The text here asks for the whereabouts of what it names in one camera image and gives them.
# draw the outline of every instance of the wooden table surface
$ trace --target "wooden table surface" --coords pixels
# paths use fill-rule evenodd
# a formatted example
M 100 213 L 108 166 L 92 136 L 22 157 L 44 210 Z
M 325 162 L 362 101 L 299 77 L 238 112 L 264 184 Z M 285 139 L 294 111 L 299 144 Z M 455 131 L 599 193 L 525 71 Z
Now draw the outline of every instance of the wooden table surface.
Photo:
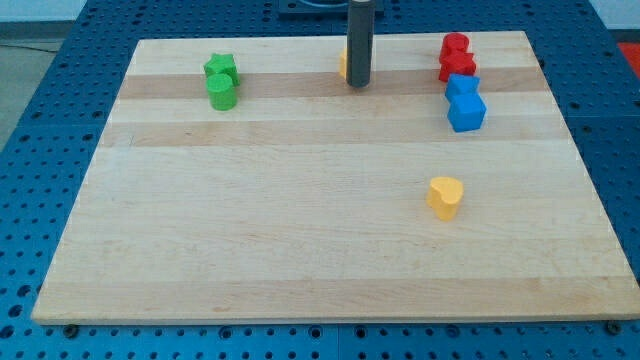
M 522 32 L 471 33 L 488 112 L 451 129 L 444 34 L 143 40 L 33 318 L 42 324 L 626 319 L 640 291 Z M 238 105 L 202 64 L 235 55 Z M 464 182 L 457 217 L 429 180 Z

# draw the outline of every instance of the blue cube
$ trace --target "blue cube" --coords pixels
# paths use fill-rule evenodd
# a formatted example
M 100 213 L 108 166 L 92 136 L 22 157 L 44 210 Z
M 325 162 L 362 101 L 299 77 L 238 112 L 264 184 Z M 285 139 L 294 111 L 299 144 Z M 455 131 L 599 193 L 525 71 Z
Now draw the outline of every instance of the blue cube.
M 454 96 L 447 117 L 455 132 L 480 129 L 487 107 L 478 93 Z
M 479 84 L 480 78 L 477 76 L 451 74 L 444 96 L 451 102 L 455 96 L 478 92 Z

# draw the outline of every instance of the yellow block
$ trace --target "yellow block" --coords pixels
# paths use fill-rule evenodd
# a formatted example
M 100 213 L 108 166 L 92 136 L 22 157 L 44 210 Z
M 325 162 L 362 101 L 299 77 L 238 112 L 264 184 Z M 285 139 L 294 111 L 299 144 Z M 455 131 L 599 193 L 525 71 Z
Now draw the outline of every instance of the yellow block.
M 435 177 L 429 183 L 427 205 L 433 208 L 440 220 L 449 221 L 456 216 L 463 194 L 464 186 L 460 180 Z
M 338 70 L 340 76 L 347 79 L 347 49 L 344 48 L 340 53 L 340 68 Z

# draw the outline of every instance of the green block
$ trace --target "green block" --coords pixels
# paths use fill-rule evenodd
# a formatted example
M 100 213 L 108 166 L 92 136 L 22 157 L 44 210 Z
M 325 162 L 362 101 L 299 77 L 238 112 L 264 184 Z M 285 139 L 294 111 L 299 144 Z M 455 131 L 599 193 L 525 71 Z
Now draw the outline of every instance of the green block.
M 211 106 L 220 111 L 226 111 L 236 106 L 236 88 L 233 80 L 227 74 L 213 74 L 207 78 L 207 92 Z
M 204 64 L 207 77 L 214 74 L 227 74 L 233 81 L 233 86 L 240 85 L 238 70 L 232 54 L 211 54 L 211 60 Z

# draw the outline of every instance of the wood grain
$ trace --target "wood grain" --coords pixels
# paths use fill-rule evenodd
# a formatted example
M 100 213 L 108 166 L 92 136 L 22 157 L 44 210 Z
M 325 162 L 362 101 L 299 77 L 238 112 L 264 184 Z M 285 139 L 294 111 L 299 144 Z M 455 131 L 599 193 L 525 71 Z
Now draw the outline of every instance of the wood grain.
M 451 129 L 444 34 L 138 44 L 40 292 L 42 324 L 629 319 L 640 289 L 522 32 L 470 33 L 488 114 Z M 202 89 L 233 52 L 239 103 Z M 457 217 L 429 179 L 465 184 Z

